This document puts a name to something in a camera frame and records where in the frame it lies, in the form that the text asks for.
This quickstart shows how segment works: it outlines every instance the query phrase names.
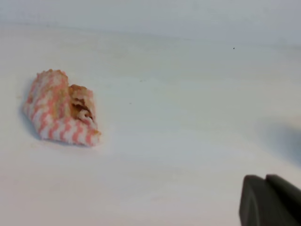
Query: black object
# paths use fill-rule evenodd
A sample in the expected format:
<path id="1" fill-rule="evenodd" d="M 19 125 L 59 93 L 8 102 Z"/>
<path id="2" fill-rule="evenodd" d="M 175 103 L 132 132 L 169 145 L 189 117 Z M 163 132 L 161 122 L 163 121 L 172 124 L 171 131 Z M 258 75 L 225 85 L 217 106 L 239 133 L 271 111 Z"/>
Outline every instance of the black object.
<path id="1" fill-rule="evenodd" d="M 242 226 L 301 226 L 301 190 L 277 175 L 244 178 Z"/>

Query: white table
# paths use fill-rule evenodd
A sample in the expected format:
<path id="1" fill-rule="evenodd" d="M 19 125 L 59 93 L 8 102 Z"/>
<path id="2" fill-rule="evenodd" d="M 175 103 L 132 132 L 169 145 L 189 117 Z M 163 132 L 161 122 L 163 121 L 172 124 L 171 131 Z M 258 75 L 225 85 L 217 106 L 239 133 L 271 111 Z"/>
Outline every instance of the white table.
<path id="1" fill-rule="evenodd" d="M 294 48 L 0 25 L 0 224 L 238 226 L 246 174 L 301 187 L 300 61 Z M 49 68 L 94 91 L 99 146 L 41 141 L 21 113 Z"/>

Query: black plastic object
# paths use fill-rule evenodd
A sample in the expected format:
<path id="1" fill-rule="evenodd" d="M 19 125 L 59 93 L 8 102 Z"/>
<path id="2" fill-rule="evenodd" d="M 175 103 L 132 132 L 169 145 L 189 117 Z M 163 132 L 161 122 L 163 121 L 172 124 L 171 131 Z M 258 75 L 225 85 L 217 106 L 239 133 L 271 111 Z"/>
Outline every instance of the black plastic object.
<path id="1" fill-rule="evenodd" d="M 301 226 L 301 191 L 277 175 L 244 178 L 242 226 Z"/>

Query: white surface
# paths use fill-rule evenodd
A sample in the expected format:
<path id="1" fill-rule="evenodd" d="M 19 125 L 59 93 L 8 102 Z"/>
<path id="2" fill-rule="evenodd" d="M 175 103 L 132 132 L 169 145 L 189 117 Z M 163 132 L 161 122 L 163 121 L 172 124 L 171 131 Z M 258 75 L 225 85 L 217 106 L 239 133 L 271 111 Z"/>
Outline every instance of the white surface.
<path id="1" fill-rule="evenodd" d="M 301 51 L 0 26 L 0 224 L 238 226 L 243 177 L 301 187 Z M 102 144 L 40 141 L 36 72 L 95 92 Z"/>
<path id="2" fill-rule="evenodd" d="M 0 21 L 301 45 L 299 0 L 2 0 Z"/>

